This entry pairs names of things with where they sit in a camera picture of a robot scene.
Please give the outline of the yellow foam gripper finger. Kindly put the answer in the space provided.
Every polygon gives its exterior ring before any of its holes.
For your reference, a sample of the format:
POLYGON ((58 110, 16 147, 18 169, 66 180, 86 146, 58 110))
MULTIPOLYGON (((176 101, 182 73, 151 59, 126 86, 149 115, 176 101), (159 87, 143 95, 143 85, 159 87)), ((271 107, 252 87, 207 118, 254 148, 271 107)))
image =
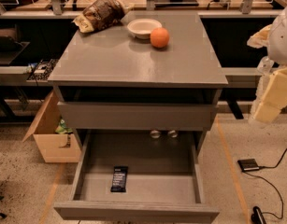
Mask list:
POLYGON ((256 99, 251 107, 250 123, 269 124, 287 106, 287 66, 260 78, 256 99))

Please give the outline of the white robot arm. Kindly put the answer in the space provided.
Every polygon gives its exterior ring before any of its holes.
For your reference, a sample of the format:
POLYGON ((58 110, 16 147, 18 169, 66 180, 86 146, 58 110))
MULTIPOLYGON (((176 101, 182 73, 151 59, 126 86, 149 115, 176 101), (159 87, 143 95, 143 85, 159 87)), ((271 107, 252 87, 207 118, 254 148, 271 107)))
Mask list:
POLYGON ((257 66, 262 76, 250 116, 251 124, 264 126, 287 106, 287 6, 270 25, 252 35, 247 45, 267 48, 257 66))

